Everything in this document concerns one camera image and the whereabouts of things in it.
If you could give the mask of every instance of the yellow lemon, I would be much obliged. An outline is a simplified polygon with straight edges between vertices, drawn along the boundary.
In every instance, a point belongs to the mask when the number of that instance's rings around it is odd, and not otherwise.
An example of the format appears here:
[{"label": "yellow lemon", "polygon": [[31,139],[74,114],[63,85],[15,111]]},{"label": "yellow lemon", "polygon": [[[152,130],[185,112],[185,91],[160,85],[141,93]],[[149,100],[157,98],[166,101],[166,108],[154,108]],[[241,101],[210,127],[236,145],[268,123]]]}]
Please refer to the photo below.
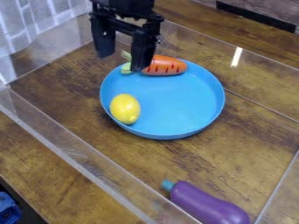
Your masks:
[{"label": "yellow lemon", "polygon": [[130,94],[117,95],[109,103],[112,116],[124,124],[136,122],[140,115],[140,105]]}]

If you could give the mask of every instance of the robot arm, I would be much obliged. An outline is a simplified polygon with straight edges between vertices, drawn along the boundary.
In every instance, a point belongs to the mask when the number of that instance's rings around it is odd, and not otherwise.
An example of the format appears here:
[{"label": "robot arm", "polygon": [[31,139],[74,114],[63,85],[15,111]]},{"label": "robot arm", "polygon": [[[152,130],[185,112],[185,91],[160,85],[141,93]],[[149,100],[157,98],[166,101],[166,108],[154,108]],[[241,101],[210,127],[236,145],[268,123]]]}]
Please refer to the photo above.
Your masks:
[{"label": "robot arm", "polygon": [[[158,43],[160,23],[162,16],[153,12],[154,0],[89,0],[90,31],[97,56],[100,58],[113,54],[116,47],[116,32],[132,37],[130,70],[138,71],[148,67]],[[137,26],[117,19],[145,19],[142,26]]]}]

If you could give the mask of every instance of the blue plate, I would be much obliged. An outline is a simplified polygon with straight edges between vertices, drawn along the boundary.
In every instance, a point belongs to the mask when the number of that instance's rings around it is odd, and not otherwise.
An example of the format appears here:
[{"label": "blue plate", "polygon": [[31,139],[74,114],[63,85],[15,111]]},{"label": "blue plate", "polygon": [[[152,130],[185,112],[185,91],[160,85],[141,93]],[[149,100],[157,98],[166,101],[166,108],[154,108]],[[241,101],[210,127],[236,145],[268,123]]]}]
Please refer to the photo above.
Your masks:
[{"label": "blue plate", "polygon": [[[220,115],[225,95],[218,80],[202,67],[184,62],[188,69],[174,76],[121,74],[118,66],[101,83],[104,110],[117,125],[140,137],[158,140],[188,137]],[[140,103],[140,117],[130,125],[124,125],[109,113],[109,103],[120,94],[130,94]]]}]

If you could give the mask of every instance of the blue object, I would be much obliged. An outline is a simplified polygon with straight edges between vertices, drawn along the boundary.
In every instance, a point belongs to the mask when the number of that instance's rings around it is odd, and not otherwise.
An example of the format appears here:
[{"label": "blue object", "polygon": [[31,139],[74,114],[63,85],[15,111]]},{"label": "blue object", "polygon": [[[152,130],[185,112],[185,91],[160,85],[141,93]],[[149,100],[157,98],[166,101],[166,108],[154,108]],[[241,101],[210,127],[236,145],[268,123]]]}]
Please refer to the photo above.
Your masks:
[{"label": "blue object", "polygon": [[[117,125],[145,138],[170,140],[201,131],[224,107],[224,90],[216,77],[202,67],[184,61],[188,69],[172,76],[121,74],[118,66],[100,87],[100,102]],[[109,113],[114,96],[130,94],[140,103],[137,121],[125,125]]]},{"label": "blue object", "polygon": [[173,182],[165,179],[161,183],[161,187],[166,192],[169,192],[173,189]]},{"label": "blue object", "polygon": [[21,211],[13,199],[5,192],[0,192],[0,224],[14,224],[21,218]]}]

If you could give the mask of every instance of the toy carrot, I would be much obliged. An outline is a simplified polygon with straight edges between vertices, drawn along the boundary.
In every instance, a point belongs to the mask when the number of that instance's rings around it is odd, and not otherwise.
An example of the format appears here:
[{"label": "toy carrot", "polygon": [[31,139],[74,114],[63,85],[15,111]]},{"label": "toy carrot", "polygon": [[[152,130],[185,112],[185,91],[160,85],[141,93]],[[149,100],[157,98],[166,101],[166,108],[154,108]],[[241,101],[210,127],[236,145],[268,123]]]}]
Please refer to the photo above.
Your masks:
[{"label": "toy carrot", "polygon": [[[121,56],[130,60],[130,54],[121,52]],[[146,75],[174,75],[181,74],[186,70],[186,64],[172,57],[156,54],[152,59],[150,65],[141,70]],[[130,74],[130,62],[126,62],[121,67],[121,74]]]}]

